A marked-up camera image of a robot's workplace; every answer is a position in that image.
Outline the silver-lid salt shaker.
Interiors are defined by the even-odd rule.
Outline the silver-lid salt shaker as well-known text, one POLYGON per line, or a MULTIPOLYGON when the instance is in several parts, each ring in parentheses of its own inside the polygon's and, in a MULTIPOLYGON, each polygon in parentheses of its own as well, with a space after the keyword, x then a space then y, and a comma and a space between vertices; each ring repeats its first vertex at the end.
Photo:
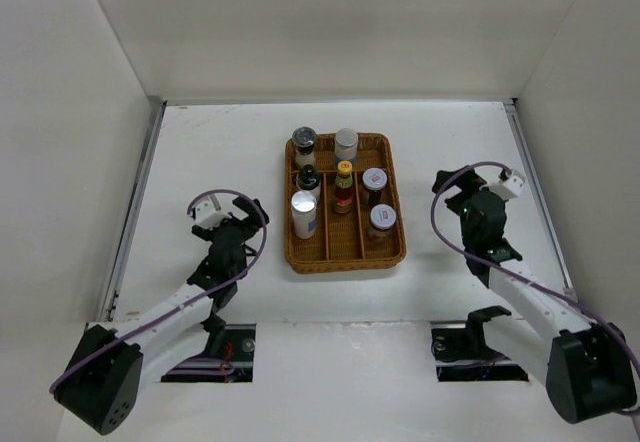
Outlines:
POLYGON ((334 160, 338 165, 341 161, 355 164, 359 144, 359 136, 350 128, 340 129, 334 136, 334 160))
POLYGON ((296 236, 303 240, 313 237, 316 231, 316 197, 310 191, 297 191, 291 197, 290 206, 296 236))

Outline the black-cap white spice jar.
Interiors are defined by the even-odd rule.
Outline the black-cap white spice jar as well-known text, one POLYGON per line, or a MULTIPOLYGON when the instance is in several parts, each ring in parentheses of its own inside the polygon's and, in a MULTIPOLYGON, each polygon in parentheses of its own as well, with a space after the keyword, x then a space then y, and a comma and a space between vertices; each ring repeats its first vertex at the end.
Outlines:
POLYGON ((296 176, 296 187, 298 190, 311 192, 317 201, 322 194, 322 177, 311 164, 304 165, 296 176))

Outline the clear-lid white spice jar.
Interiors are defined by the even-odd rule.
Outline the clear-lid white spice jar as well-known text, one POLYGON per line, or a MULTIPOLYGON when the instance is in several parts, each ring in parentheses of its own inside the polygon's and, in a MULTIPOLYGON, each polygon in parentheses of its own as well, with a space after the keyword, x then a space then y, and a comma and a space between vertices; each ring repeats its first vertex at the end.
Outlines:
POLYGON ((299 127, 294 130, 292 141, 295 149, 294 162, 296 167, 302 169, 305 165, 315 166, 316 132, 307 126, 299 127))

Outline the red-label spice jar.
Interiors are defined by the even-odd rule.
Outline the red-label spice jar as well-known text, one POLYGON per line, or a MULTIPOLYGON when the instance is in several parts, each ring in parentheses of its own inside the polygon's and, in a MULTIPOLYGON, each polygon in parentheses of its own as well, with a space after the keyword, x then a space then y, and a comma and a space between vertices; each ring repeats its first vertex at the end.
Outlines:
POLYGON ((381 202, 388 176, 383 169, 372 167, 362 174, 362 200, 373 207, 381 202))
POLYGON ((376 242, 386 238, 395 227, 396 222, 397 213, 393 207, 387 204, 374 206, 369 214, 368 238, 376 242))

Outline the yellow-cap red sauce bottle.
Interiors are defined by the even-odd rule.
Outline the yellow-cap red sauce bottle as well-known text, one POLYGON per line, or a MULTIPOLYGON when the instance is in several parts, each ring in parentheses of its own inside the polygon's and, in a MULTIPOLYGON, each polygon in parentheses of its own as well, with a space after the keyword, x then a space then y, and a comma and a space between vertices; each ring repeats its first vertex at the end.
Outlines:
POLYGON ((349 212, 354 201, 354 194, 353 164, 348 160, 342 160, 337 164, 334 182, 334 211, 339 214, 349 212))

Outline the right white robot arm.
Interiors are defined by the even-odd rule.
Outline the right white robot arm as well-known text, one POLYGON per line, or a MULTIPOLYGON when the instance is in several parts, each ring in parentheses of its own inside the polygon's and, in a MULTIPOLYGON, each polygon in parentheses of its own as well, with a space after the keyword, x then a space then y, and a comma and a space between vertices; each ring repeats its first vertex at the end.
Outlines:
POLYGON ((492 352, 514 361, 545 386, 556 413, 576 424, 606 414, 639 413, 639 360, 623 333, 575 299, 537 281, 523 256, 504 235, 506 204, 522 193, 526 178, 497 163, 488 182, 477 165, 439 171, 432 186, 460 221, 461 254, 469 271, 506 301, 469 314, 464 346, 473 356, 492 352))

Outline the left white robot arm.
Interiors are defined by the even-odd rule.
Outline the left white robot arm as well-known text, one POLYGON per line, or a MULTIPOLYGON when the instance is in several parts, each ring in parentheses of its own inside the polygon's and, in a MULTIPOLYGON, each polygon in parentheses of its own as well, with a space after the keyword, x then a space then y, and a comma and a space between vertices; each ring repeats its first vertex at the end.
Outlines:
POLYGON ((231 191, 242 217, 222 211, 223 190, 200 194, 187 208, 191 232, 208 243, 203 260, 177 291, 133 319, 96 323, 83 333, 61 376, 54 400, 100 435, 130 415, 139 393, 198 356, 214 360, 224 349, 225 322, 218 313, 262 254, 248 242, 265 235, 269 217, 259 200, 231 191))

